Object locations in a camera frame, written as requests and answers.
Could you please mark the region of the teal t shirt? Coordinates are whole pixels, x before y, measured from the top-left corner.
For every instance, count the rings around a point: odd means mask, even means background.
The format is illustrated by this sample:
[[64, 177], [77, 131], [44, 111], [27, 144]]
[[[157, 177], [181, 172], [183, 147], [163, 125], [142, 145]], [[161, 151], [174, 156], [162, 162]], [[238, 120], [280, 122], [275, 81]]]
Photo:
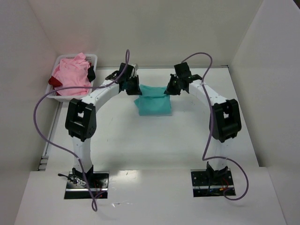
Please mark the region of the teal t shirt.
[[165, 94], [166, 86], [140, 85], [142, 94], [134, 101], [140, 116], [167, 116], [172, 114], [170, 96]]

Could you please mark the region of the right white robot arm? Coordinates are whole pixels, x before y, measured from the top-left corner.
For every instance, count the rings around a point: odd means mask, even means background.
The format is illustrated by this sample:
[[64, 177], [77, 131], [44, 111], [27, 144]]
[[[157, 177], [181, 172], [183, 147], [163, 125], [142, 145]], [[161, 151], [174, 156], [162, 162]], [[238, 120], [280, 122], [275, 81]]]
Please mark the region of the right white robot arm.
[[180, 95], [184, 90], [195, 96], [210, 110], [210, 140], [212, 141], [212, 156], [208, 156], [206, 148], [203, 158], [206, 159], [206, 179], [208, 184], [216, 185], [227, 175], [226, 159], [232, 146], [233, 138], [241, 130], [239, 104], [235, 99], [227, 99], [203, 81], [199, 75], [193, 75], [186, 62], [174, 66], [165, 90], [167, 95]]

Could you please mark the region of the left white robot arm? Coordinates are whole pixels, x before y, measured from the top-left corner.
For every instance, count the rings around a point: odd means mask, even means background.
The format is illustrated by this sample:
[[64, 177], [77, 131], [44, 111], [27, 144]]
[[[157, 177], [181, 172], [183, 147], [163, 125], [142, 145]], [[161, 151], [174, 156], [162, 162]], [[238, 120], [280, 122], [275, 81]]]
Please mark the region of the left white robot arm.
[[65, 128], [72, 137], [76, 154], [72, 174], [77, 180], [95, 180], [91, 160], [91, 138], [97, 129], [97, 112], [111, 98], [125, 91], [127, 95], [142, 95], [136, 64], [121, 63], [120, 68], [108, 75], [101, 86], [81, 99], [70, 100]]

